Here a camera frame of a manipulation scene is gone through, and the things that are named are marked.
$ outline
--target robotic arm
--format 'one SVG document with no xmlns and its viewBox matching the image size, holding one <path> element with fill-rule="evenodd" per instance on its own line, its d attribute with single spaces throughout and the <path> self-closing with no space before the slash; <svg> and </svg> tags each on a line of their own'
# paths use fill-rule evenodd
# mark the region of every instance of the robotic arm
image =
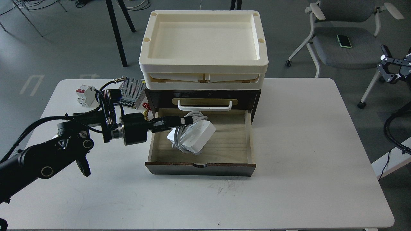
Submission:
<svg viewBox="0 0 411 231">
<path fill-rule="evenodd" d="M 402 60 L 393 58 L 386 45 L 382 45 L 381 50 L 384 54 L 381 56 L 381 63 L 377 65 L 377 69 L 380 71 L 384 80 L 391 84 L 397 83 L 398 80 L 405 81 L 411 90 L 410 79 L 407 78 L 411 76 L 411 48 L 408 50 L 408 55 Z M 391 73 L 388 70 L 390 64 L 400 66 L 398 74 Z"/>
<path fill-rule="evenodd" d="M 63 117 L 69 121 L 57 125 L 56 138 L 18 150 L 11 158 L 8 155 L 3 158 L 0 163 L 0 203 L 9 203 L 11 196 L 36 179 L 51 178 L 74 161 L 83 175 L 89 176 L 91 172 L 86 154 L 94 146 L 90 130 L 102 133 L 105 143 L 122 138 L 124 145 L 131 145 L 146 142 L 150 130 L 161 132 L 193 123 L 191 116 L 164 116 L 146 121 L 142 113 L 124 114 L 123 111 L 120 123 L 116 123 L 114 104 L 120 100 L 121 91 L 100 89 L 96 98 L 100 104 L 96 109 Z M 102 130 L 93 129 L 95 126 L 101 126 Z"/>
</svg>

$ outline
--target white table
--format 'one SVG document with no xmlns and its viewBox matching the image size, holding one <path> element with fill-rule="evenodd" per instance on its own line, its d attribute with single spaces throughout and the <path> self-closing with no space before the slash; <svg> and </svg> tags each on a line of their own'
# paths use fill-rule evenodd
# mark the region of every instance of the white table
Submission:
<svg viewBox="0 0 411 231">
<path fill-rule="evenodd" d="M 86 111 L 74 90 L 107 81 L 61 81 L 42 116 Z M 73 163 L 1 204 L 0 217 L 9 229 L 31 230 L 392 226 L 393 214 L 335 83 L 264 81 L 252 125 L 252 177 L 153 175 L 144 166 L 149 142 L 104 144 L 93 133 L 90 177 Z M 58 122 L 36 129 L 28 145 L 53 137 Z"/>
</svg>

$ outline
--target white plastic tray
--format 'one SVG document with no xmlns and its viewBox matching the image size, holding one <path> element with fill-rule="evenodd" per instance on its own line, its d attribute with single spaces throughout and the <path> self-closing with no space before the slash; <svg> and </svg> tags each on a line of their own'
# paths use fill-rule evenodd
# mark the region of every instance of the white plastic tray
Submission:
<svg viewBox="0 0 411 231">
<path fill-rule="evenodd" d="M 261 89 L 268 65 L 256 11 L 153 11 L 141 45 L 149 89 Z"/>
</svg>

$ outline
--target chair armrest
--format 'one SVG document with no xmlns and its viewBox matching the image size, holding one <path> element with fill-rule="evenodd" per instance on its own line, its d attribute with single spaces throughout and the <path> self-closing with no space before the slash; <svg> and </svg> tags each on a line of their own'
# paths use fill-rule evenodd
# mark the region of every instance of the chair armrest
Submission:
<svg viewBox="0 0 411 231">
<path fill-rule="evenodd" d="M 388 10 L 388 12 L 395 18 L 395 19 L 404 19 L 404 16 L 401 12 L 391 3 L 386 2 L 384 6 L 380 7 L 380 12 Z"/>
<path fill-rule="evenodd" d="M 324 16 L 324 13 L 321 11 L 320 7 L 318 7 L 318 5 L 315 4 L 315 3 L 310 3 L 309 7 L 307 7 L 305 9 L 305 13 L 308 13 L 308 12 L 313 12 L 315 17 L 318 20 L 325 20 L 326 19 L 326 17 Z"/>
</svg>

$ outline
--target gray chair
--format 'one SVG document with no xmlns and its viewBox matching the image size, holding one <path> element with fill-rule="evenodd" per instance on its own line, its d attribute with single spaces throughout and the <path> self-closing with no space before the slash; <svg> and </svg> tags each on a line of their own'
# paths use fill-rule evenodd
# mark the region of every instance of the gray chair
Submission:
<svg viewBox="0 0 411 231">
<path fill-rule="evenodd" d="M 375 68 L 380 62 L 380 56 L 382 55 L 380 48 L 381 43 L 376 37 L 381 28 L 379 13 L 384 10 L 388 10 L 396 19 L 404 18 L 390 3 L 385 3 L 384 6 L 381 7 L 375 7 L 375 0 L 320 0 L 316 3 L 311 3 L 310 6 L 305 9 L 305 13 L 309 14 L 311 25 L 310 34 L 290 55 L 286 66 L 291 66 L 291 59 L 303 46 L 306 46 L 316 66 L 315 78 L 320 75 L 320 64 L 317 55 L 322 63 L 331 67 L 340 69 Z M 375 15 L 376 23 L 376 29 L 373 35 L 366 29 L 358 27 L 315 27 L 316 23 L 324 21 L 360 23 L 367 20 L 372 14 Z M 340 47 L 337 35 L 348 36 L 352 48 Z M 358 107 L 365 107 L 365 99 L 379 77 L 380 73 L 376 70 Z"/>
</svg>

